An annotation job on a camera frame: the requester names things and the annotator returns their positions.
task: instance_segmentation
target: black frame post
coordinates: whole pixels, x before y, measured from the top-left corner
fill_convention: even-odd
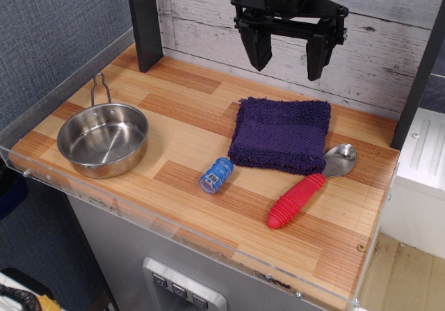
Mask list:
[[[129,0],[139,71],[146,72],[163,57],[156,0]]]
[[[434,26],[432,27],[430,39],[426,45],[419,69],[417,70],[416,77],[412,83],[410,94],[408,95],[396,131],[394,132],[394,137],[391,143],[391,147],[394,149],[402,150],[406,136],[408,135],[408,131],[410,130],[412,121],[416,115],[417,108],[419,107],[422,94],[430,78],[437,55],[439,55],[440,46],[444,41],[444,37],[445,0],[442,0],[439,13],[437,14]]]

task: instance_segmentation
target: metal spoon head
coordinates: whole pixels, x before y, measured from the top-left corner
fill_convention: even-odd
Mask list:
[[[326,167],[323,175],[325,177],[340,177],[353,169],[357,160],[357,151],[351,144],[340,144],[327,151],[324,159]]]

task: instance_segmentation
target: wooden countertop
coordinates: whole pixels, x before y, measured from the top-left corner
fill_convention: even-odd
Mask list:
[[[147,116],[144,159],[123,175],[94,180],[61,156],[58,130],[90,106],[91,81],[12,148],[17,168],[68,193],[74,189],[96,205],[108,203],[135,221],[170,222],[181,242],[209,248],[280,289],[347,308],[396,167],[399,151],[389,147],[395,121],[332,105],[326,149],[353,144],[356,166],[344,177],[328,179],[290,224],[269,230],[269,209],[301,176],[235,166],[214,195],[204,193],[197,181],[227,155],[241,98],[308,97],[166,57],[141,73],[134,46],[102,72],[113,102],[136,106]],[[96,90],[96,104],[106,102],[104,91]],[[358,245],[365,245],[365,252]]]

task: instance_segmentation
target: black robotic arm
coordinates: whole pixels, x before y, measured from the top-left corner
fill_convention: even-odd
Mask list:
[[[235,6],[235,28],[241,34],[250,63],[261,71],[272,58],[271,35],[307,40],[307,74],[321,77],[332,50],[346,40],[344,18],[349,9],[330,0],[230,0]],[[294,17],[320,18],[317,24]]]

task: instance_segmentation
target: stainless steel pan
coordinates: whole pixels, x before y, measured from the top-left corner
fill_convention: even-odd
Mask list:
[[[102,76],[108,104],[95,106],[97,76]],[[81,174],[93,178],[114,177],[136,166],[147,151],[148,121],[138,109],[111,102],[105,76],[93,78],[91,107],[72,116],[60,129],[60,153]]]

